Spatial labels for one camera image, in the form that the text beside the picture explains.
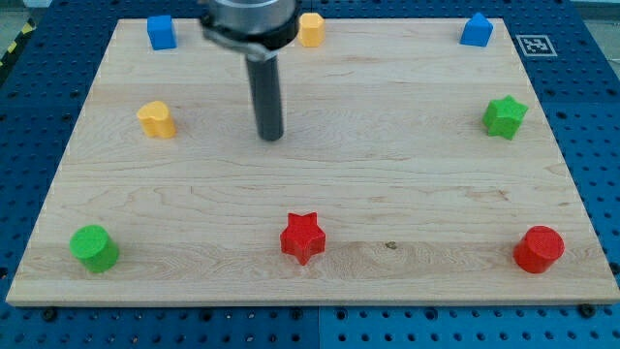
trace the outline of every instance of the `blue cube block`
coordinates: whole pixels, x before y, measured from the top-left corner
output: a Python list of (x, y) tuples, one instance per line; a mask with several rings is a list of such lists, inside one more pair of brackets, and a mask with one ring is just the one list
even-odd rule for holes
[(153, 49), (176, 48), (171, 16), (150, 16), (146, 20), (146, 31)]
[(461, 35), (461, 45), (486, 47), (488, 39), (493, 32), (493, 23), (488, 21), (481, 13), (475, 14), (465, 24)]

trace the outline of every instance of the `toy block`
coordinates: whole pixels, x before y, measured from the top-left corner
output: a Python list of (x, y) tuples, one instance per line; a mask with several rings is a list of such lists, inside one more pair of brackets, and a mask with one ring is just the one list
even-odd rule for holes
[(317, 224), (317, 212), (289, 213), (289, 226), (280, 235), (280, 245), (283, 253), (296, 256), (303, 266), (313, 255), (325, 252), (326, 234)]
[(502, 136), (512, 140), (527, 110), (527, 106), (516, 102), (509, 95), (502, 100), (489, 102), (482, 122), (488, 128), (489, 136)]
[(305, 48), (317, 48), (326, 38), (326, 21), (319, 14), (301, 15), (297, 37)]
[(461, 45), (486, 47), (491, 33), (493, 32), (493, 23), (488, 21), (481, 13), (476, 13), (465, 24), (463, 33), (461, 34)]
[(98, 225), (77, 230), (69, 242), (71, 254), (91, 272), (104, 272), (118, 260), (118, 246)]
[(536, 226), (527, 231), (514, 248), (514, 261), (525, 271), (541, 273), (564, 253), (564, 241), (553, 229)]
[(146, 31), (153, 49), (176, 48), (171, 16), (150, 16), (146, 20)]
[(145, 104), (138, 110), (137, 116), (144, 134), (148, 137), (167, 139), (176, 135), (171, 111), (162, 101)]

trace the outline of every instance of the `yellow black caution tape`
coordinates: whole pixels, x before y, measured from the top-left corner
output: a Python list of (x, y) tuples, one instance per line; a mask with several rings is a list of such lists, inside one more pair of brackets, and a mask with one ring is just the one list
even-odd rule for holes
[(15, 40), (13, 40), (7, 48), (2, 59), (0, 59), (0, 86), (2, 86), (9, 77), (19, 55), (23, 52), (35, 29), (37, 29), (35, 21), (32, 20), (32, 18), (28, 19), (26, 24), (21, 28), (19, 34), (17, 34)]

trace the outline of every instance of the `wood grain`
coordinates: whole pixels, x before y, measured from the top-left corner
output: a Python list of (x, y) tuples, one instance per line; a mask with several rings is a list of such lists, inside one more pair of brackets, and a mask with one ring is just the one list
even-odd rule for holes
[[(285, 137), (256, 135), (242, 57), (175, 22), (152, 51), (120, 20), (46, 197), (13, 305), (556, 304), (620, 294), (503, 21), (487, 48), (462, 19), (329, 20), (320, 48), (280, 53)], [(511, 94), (530, 107), (512, 142), (481, 116)], [(136, 120), (164, 100), (172, 140)], [(326, 253), (279, 250), (288, 212), (317, 211)], [(88, 273), (68, 241), (104, 225), (117, 265)], [(544, 274), (512, 248), (560, 232)]]

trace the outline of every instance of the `green cylinder block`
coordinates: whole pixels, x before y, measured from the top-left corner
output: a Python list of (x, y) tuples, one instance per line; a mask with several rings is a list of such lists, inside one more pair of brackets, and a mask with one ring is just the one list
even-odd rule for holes
[(118, 259), (118, 246), (108, 232), (98, 225), (77, 230), (69, 248), (71, 254), (92, 272), (104, 272), (112, 268)]

